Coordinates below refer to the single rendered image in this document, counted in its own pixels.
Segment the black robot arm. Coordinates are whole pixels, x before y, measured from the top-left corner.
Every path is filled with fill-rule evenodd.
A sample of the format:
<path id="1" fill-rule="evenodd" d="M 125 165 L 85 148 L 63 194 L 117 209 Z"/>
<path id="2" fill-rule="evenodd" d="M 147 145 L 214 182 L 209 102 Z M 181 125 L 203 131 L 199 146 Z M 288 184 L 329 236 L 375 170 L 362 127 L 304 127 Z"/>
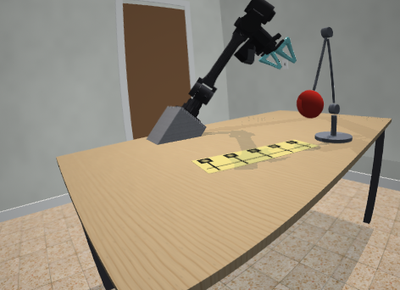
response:
<path id="1" fill-rule="evenodd" d="M 190 98 L 187 103 L 182 105 L 183 109 L 198 120 L 198 110 L 202 107 L 202 104 L 207 105 L 214 95 L 217 90 L 214 87 L 216 79 L 241 43 L 246 42 L 234 56 L 244 64 L 253 64 L 255 53 L 259 52 L 270 42 L 270 39 L 260 30 L 260 27 L 261 23 L 265 25 L 275 16 L 274 8 L 273 5 L 265 0 L 251 0 L 244 10 L 247 14 L 241 18 L 239 17 L 234 24 L 236 29 L 233 32 L 231 41 L 208 74 L 204 78 L 198 78 L 189 92 L 189 95 L 193 98 Z M 255 34 L 248 39 L 254 32 Z M 212 88 L 212 90 L 204 86 L 203 83 Z"/>

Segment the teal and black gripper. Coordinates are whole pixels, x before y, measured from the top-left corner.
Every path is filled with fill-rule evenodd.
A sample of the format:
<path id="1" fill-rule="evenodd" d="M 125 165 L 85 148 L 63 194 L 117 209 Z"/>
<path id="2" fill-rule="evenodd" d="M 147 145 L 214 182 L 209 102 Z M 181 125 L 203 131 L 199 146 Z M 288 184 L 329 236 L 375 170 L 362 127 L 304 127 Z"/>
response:
<path id="1" fill-rule="evenodd" d="M 264 63 L 264 64 L 268 64 L 268 65 L 273 66 L 273 67 L 275 67 L 275 68 L 280 70 L 282 66 L 281 66 L 281 63 L 280 63 L 279 59 L 275 55 L 275 53 L 277 53 L 281 57 L 283 57 L 283 58 L 285 58 L 285 59 L 287 59 L 287 60 L 289 60 L 289 61 L 291 61 L 292 63 L 295 64 L 295 62 L 297 60 L 296 60 L 296 57 L 295 57 L 294 52 L 292 50 L 292 44 L 291 44 L 291 41 L 290 41 L 289 37 L 287 37 L 285 40 L 284 39 L 281 40 L 277 44 L 276 40 L 281 38 L 281 34 L 280 33 L 278 33 L 278 34 L 276 34 L 275 36 L 272 37 L 262 26 L 260 27 L 260 30 L 270 39 L 270 42 L 263 49 L 261 49 L 259 52 L 256 53 L 258 56 L 262 53 L 260 55 L 261 59 L 259 60 L 259 62 Z M 282 49 L 285 47 L 285 45 L 287 45 L 288 50 L 289 50 L 292 58 L 289 57 L 287 54 L 285 54 L 282 51 Z M 273 57 L 273 59 L 275 60 L 277 65 L 271 63 L 268 60 L 266 60 L 270 55 Z"/>

